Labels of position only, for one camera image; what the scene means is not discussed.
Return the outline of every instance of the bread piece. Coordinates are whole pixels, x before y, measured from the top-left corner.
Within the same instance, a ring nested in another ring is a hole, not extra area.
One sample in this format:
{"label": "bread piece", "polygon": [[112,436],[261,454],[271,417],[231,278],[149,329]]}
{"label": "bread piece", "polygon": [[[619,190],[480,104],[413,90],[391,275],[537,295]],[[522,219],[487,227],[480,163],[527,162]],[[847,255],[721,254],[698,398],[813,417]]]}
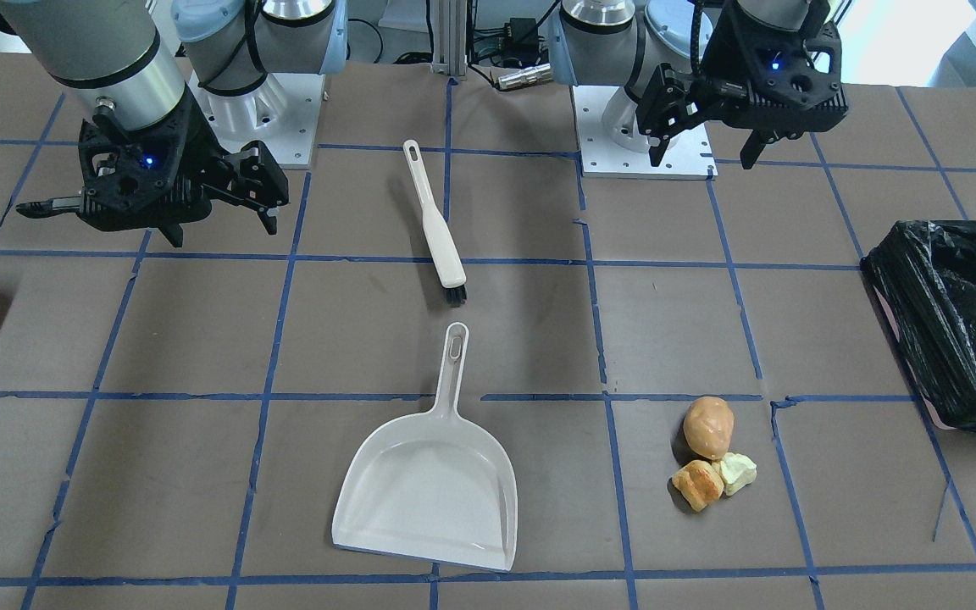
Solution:
{"label": "bread piece", "polygon": [[673,487],[685,496],[685,500],[698,513],[721,497],[725,485],[713,466],[697,459],[673,475]]}
{"label": "bread piece", "polygon": [[748,456],[725,452],[721,459],[713,463],[722,482],[725,483],[725,495],[731,496],[740,488],[756,479],[756,463]]}
{"label": "bread piece", "polygon": [[685,439],[693,452],[705,459],[721,459],[733,436],[733,412],[715,396],[703,396],[685,415]]}

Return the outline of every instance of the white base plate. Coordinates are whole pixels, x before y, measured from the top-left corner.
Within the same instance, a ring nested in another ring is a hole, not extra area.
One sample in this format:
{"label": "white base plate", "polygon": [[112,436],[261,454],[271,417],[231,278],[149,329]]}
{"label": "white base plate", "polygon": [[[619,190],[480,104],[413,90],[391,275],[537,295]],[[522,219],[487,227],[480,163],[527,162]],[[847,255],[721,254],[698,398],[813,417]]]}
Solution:
{"label": "white base plate", "polygon": [[[270,153],[278,159],[283,169],[311,169],[311,156],[314,152],[314,137],[319,127],[319,112],[322,109],[322,96],[325,77],[318,74],[274,74],[290,97],[288,111],[281,119],[272,120],[255,130],[244,139],[242,134],[232,134],[219,121],[210,121],[213,133],[217,135],[220,146],[232,152],[239,151],[252,140],[266,142]],[[187,85],[195,97],[200,96],[198,74],[192,74]]]}
{"label": "white base plate", "polygon": [[717,176],[718,167],[702,125],[678,135],[657,167],[650,166],[646,153],[636,153],[613,142],[601,125],[601,115],[617,89],[619,86],[572,86],[582,174],[592,178],[663,180],[706,180]]}

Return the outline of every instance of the brush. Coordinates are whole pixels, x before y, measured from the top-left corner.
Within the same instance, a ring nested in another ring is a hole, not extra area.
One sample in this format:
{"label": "brush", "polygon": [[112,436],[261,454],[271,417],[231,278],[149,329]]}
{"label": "brush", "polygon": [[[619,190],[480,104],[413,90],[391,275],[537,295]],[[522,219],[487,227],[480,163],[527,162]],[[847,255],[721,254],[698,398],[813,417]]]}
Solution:
{"label": "brush", "polygon": [[454,240],[450,237],[450,228],[439,213],[435,205],[435,197],[431,194],[431,185],[427,181],[427,171],[424,169],[424,159],[419,151],[417,140],[406,140],[402,150],[409,162],[409,171],[413,175],[413,184],[417,186],[417,196],[421,202],[421,224],[424,236],[427,238],[427,248],[431,251],[431,262],[435,263],[435,271],[439,275],[439,283],[446,291],[446,302],[457,308],[465,302],[465,269],[462,259],[458,257],[458,249],[454,247]]}

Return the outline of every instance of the dustpan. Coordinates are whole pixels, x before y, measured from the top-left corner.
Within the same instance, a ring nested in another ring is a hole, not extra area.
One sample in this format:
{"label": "dustpan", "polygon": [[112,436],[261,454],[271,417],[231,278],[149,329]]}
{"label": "dustpan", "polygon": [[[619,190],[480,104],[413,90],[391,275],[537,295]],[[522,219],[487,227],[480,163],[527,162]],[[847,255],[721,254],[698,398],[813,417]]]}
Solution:
{"label": "dustpan", "polygon": [[518,486],[503,447],[458,414],[469,328],[446,328],[435,405],[387,422],[360,445],[330,532],[334,545],[508,571]]}

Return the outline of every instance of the trash bag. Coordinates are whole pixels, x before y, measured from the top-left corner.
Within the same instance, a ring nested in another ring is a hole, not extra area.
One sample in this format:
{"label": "trash bag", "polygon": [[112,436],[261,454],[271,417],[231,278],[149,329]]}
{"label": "trash bag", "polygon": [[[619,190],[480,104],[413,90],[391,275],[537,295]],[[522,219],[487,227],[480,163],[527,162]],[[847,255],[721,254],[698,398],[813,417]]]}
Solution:
{"label": "trash bag", "polygon": [[899,221],[861,268],[934,418],[976,432],[976,221]]}

